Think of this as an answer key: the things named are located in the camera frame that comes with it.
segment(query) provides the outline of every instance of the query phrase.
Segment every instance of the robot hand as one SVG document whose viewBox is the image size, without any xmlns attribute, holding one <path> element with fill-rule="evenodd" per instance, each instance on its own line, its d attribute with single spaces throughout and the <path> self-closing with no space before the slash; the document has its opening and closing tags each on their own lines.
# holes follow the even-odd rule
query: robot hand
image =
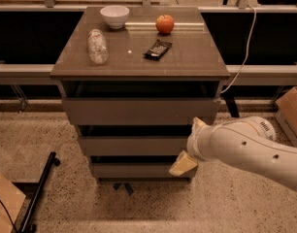
<svg viewBox="0 0 297 233">
<path fill-rule="evenodd" d="M 209 126 L 194 119 L 187 152 L 170 169 L 178 176 L 198 161 L 219 159 L 297 191 L 297 148 L 275 143 L 276 132 L 266 119 L 253 116 Z"/>
</svg>

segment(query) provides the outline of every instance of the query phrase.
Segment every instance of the dresser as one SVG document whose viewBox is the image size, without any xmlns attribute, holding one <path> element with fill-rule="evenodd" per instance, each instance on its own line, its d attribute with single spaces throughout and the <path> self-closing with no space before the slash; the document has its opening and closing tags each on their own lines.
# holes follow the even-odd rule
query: dresser
<svg viewBox="0 0 297 233">
<path fill-rule="evenodd" d="M 229 73 L 197 8 L 130 7 L 125 27 L 113 30 L 98 7 L 88 7 L 54 65 L 63 108 L 79 135 L 82 153 L 98 181 L 179 179 L 169 169 L 185 150 L 195 117 L 214 122 Z M 175 28 L 160 35 L 154 23 L 171 15 Z M 108 60 L 93 63 L 87 36 L 102 30 Z M 145 59 L 155 42 L 172 47 Z"/>
</svg>

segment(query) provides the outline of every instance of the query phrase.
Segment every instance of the speckled floor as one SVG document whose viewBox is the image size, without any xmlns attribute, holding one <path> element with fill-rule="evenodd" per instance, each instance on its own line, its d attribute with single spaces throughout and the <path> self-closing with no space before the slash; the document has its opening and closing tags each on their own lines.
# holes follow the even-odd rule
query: speckled floor
<svg viewBox="0 0 297 233">
<path fill-rule="evenodd" d="M 37 232 L 297 232 L 297 193 L 266 178 L 214 161 L 192 183 L 97 183 L 59 101 L 0 103 L 0 172 L 37 182 L 51 151 L 53 167 L 33 217 Z M 290 145 L 268 101 L 239 103 L 241 117 L 269 119 L 278 142 Z M 215 123 L 232 119 L 224 104 Z"/>
</svg>

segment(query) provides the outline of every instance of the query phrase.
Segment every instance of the white bowl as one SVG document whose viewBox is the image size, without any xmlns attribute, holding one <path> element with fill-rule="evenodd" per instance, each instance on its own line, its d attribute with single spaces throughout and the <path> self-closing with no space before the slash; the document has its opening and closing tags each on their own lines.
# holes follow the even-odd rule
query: white bowl
<svg viewBox="0 0 297 233">
<path fill-rule="evenodd" d="M 111 28 L 119 29 L 128 20 L 129 9 L 120 5 L 111 5 L 101 9 L 100 14 Z"/>
</svg>

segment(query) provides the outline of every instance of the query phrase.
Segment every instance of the cardboard box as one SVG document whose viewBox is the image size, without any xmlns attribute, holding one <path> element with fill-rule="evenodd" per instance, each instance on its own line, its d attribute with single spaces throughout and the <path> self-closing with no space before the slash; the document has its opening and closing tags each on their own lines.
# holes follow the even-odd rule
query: cardboard box
<svg viewBox="0 0 297 233">
<path fill-rule="evenodd" d="M 276 104 L 279 107 L 276 119 L 294 147 L 297 147 L 297 86 L 286 92 Z"/>
<path fill-rule="evenodd" d="M 17 219 L 24 199 L 25 195 L 0 173 L 0 200 L 7 208 L 13 222 Z M 0 233 L 10 233 L 12 230 L 12 223 L 0 204 Z"/>
</svg>

